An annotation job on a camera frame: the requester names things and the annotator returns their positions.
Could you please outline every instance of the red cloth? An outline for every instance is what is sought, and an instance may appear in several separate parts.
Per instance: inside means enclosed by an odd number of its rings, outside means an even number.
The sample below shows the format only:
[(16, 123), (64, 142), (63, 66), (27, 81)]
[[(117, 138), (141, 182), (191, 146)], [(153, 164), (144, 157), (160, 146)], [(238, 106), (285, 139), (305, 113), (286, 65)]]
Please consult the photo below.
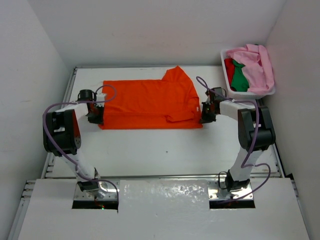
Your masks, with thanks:
[[(102, 129), (196, 129), (201, 110), (194, 84), (179, 67), (160, 80), (104, 81), (117, 96), (104, 104)], [(113, 90), (104, 87), (112, 96)]]
[(228, 76), (228, 82), (231, 87), (232, 79), (234, 78), (235, 75), (235, 65), (232, 63), (232, 58), (226, 58), (224, 60), (225, 64), (225, 69), (226, 69), (226, 74)]

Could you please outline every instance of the white plastic basket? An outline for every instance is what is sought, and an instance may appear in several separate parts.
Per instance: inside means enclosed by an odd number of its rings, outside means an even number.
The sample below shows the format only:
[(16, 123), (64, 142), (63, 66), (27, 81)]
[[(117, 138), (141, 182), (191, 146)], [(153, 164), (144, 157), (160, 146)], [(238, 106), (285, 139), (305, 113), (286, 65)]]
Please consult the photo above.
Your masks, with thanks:
[(261, 99), (266, 95), (272, 95), (276, 92), (275, 87), (273, 87), (273, 89), (270, 92), (266, 93), (265, 95), (258, 95), (258, 94), (255, 94), (253, 92), (248, 92), (248, 91), (233, 91), (229, 85), (228, 75), (227, 75), (227, 70), (226, 70), (226, 65), (225, 65), (225, 59), (228, 57), (226, 54), (227, 51), (228, 51), (228, 49), (223, 49), (223, 50), (221, 50), (220, 54), (221, 54), (224, 79), (225, 79), (226, 88), (227, 88), (227, 96), (229, 98), (233, 98), (233, 99)]

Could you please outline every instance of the green cloth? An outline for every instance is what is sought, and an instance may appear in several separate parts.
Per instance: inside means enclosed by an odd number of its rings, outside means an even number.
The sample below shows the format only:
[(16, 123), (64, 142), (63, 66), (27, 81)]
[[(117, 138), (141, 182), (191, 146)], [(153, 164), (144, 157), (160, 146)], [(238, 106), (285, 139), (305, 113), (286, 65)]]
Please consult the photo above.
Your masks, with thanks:
[(235, 69), (231, 87), (234, 88), (237, 92), (246, 92), (249, 88), (249, 83), (244, 74), (242, 73), (242, 68), (245, 65), (240, 64), (235, 60), (232, 60), (232, 63), (235, 66)]

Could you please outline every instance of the white wall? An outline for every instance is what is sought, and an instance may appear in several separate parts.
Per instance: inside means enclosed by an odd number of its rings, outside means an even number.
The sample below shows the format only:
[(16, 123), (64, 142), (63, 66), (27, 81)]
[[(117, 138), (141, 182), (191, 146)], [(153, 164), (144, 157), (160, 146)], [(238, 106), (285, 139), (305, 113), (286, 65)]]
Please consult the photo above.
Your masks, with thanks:
[(285, 0), (28, 0), (68, 66), (220, 64), (264, 44)]
[(266, 101), (311, 239), (320, 239), (320, 1), (288, 0), (267, 41), (276, 94)]
[(0, 7), (0, 239), (7, 239), (26, 180), (46, 154), (42, 112), (61, 101), (70, 75), (27, 0)]

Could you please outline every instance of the white tabletop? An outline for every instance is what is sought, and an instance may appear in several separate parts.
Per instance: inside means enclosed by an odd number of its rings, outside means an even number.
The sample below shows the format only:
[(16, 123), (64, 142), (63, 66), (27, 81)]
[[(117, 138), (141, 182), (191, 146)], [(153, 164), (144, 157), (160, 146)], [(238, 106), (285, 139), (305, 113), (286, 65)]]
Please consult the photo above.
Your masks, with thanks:
[[(264, 180), (251, 180), (256, 188)], [(205, 180), (121, 180), (119, 213), (72, 209), (75, 179), (36, 181), (19, 240), (308, 240), (289, 178), (271, 178), (255, 208), (209, 209)]]
[[(170, 67), (79, 68), (70, 100), (82, 89), (96, 90), (104, 80), (161, 79)], [(200, 101), (205, 88), (195, 79), (204, 78), (209, 87), (226, 88), (221, 66), (184, 66)], [(86, 119), (79, 123), (81, 150), (101, 176), (210, 175), (227, 171), (235, 162), (240, 144), (237, 121), (223, 115), (202, 129), (101, 130)], [(277, 173), (272, 146), (257, 161), (268, 163)], [(264, 166), (252, 173), (267, 173)], [(61, 159), (55, 159), (50, 177), (74, 177)]]

